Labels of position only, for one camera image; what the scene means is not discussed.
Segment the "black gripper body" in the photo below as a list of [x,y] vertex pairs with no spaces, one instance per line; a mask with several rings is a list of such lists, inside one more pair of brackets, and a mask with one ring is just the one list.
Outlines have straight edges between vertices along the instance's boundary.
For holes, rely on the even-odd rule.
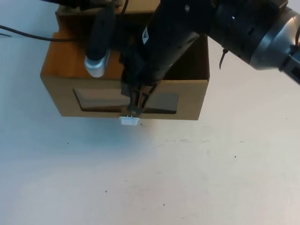
[[121,13],[123,31],[134,37],[121,51],[121,92],[155,88],[198,35],[208,33],[218,4],[217,0],[162,0],[146,25]]

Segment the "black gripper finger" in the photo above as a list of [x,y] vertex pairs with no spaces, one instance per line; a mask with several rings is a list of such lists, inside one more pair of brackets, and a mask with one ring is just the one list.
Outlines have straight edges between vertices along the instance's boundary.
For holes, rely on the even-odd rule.
[[137,84],[129,85],[121,84],[121,94],[130,98],[127,111],[132,115],[140,115],[143,113],[148,100],[157,88],[157,83],[150,85]]

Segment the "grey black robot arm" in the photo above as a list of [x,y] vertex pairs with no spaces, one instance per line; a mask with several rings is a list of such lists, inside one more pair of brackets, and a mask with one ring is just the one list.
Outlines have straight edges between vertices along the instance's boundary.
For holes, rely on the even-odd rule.
[[251,67],[300,80],[300,15],[286,0],[162,0],[133,46],[121,54],[128,110],[139,115],[169,68],[198,35]]

